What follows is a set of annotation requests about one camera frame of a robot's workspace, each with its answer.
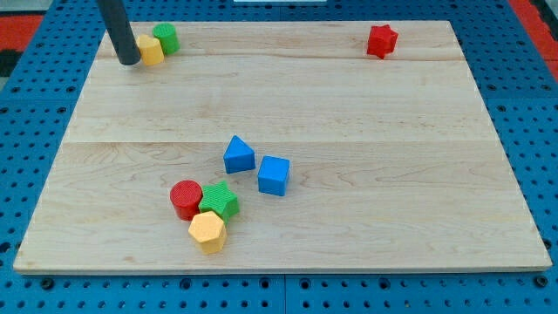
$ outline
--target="red star-shaped block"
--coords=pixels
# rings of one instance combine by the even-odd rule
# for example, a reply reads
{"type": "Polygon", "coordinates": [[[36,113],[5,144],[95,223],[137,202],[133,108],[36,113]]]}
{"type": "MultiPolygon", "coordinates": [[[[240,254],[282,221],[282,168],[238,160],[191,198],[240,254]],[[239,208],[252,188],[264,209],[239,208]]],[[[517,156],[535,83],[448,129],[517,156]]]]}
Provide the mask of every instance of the red star-shaped block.
{"type": "Polygon", "coordinates": [[[370,36],[368,37],[368,51],[366,53],[385,58],[386,54],[393,52],[397,41],[398,34],[391,29],[390,25],[372,26],[370,36]]]}

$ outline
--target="green star-shaped block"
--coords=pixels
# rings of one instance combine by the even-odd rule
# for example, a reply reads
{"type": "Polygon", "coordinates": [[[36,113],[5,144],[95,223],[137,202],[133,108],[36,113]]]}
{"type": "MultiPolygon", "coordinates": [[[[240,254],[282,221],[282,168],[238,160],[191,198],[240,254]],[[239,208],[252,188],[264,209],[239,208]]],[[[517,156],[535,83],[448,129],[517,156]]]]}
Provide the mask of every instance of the green star-shaped block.
{"type": "Polygon", "coordinates": [[[224,222],[240,211],[236,194],[228,189],[227,182],[221,181],[212,186],[201,187],[203,197],[199,205],[200,212],[213,210],[224,222]]]}

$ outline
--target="yellow block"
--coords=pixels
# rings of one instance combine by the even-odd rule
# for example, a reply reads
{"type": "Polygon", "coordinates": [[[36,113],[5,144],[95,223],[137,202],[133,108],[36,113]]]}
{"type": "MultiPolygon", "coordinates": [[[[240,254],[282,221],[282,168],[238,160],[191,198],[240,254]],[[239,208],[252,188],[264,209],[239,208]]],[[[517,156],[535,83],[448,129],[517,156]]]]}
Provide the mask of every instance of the yellow block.
{"type": "Polygon", "coordinates": [[[219,252],[227,240],[225,222],[214,211],[195,215],[188,233],[203,254],[219,252]]]}
{"type": "Polygon", "coordinates": [[[139,47],[144,65],[157,65],[165,60],[159,39],[142,34],[136,39],[136,44],[139,47]]]}

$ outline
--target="black cylindrical rod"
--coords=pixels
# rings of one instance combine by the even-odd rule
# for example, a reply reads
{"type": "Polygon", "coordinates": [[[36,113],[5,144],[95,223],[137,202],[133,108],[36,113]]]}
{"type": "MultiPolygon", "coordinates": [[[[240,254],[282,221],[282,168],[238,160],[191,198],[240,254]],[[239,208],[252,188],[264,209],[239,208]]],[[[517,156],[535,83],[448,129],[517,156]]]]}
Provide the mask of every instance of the black cylindrical rod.
{"type": "Polygon", "coordinates": [[[132,27],[122,0],[97,0],[106,30],[122,65],[135,65],[140,59],[132,27]]]}

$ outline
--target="red cylinder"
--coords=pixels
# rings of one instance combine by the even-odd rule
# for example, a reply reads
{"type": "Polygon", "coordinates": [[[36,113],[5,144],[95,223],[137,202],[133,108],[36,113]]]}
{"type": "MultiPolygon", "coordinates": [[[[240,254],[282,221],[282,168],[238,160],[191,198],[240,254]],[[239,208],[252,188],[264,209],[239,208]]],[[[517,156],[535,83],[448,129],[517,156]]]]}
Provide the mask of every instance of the red cylinder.
{"type": "Polygon", "coordinates": [[[180,181],[171,189],[171,203],[176,215],[185,221],[192,221],[200,213],[198,205],[202,197],[201,187],[195,181],[180,181]]]}

